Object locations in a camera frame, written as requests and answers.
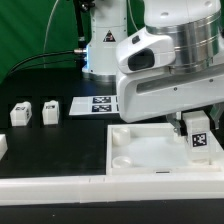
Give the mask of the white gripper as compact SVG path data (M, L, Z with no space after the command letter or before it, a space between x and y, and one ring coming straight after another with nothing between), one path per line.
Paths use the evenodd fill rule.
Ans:
M172 35L146 29L116 48L119 114L126 122L167 115L178 136L186 136L182 113L211 105L212 130L224 113L224 38L193 38L185 44Z

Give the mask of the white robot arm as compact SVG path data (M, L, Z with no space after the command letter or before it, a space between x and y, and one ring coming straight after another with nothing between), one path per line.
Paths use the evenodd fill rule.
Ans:
M143 0L144 27L127 34L124 0L90 0L85 73L115 80L120 117L135 122L204 106L224 114L224 30L220 0Z

